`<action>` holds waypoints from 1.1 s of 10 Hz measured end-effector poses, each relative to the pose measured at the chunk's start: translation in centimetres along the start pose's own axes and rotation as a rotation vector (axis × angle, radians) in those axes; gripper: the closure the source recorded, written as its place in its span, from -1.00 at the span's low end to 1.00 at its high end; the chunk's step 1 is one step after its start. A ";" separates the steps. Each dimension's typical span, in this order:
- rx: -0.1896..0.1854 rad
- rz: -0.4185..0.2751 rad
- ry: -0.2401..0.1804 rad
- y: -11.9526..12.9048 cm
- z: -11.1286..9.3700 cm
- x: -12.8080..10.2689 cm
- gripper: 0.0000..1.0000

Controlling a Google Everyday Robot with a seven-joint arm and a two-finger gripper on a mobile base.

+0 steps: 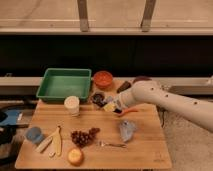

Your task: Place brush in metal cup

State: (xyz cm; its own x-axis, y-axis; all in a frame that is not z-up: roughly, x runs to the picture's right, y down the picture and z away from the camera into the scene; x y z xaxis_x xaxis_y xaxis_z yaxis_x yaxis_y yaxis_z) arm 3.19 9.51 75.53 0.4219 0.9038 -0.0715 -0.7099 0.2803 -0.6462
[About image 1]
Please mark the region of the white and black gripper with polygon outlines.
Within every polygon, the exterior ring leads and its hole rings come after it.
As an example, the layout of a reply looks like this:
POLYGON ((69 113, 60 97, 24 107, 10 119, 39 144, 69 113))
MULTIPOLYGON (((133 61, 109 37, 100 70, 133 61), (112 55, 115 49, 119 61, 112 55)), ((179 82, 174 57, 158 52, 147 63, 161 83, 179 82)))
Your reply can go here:
POLYGON ((103 92, 94 93, 91 96, 91 101, 106 112, 122 113, 122 111, 116 107, 113 98, 111 96, 105 97, 103 92))

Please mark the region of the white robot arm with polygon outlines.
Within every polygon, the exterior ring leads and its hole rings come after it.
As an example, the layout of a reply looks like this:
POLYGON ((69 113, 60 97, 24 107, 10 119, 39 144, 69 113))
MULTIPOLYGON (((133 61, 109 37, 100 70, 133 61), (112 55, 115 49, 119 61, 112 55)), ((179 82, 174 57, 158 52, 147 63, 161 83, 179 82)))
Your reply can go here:
POLYGON ((169 93, 162 90, 156 81, 137 81, 114 96, 114 104, 118 109, 127 109, 142 103, 163 107, 213 133, 212 102, 169 93))

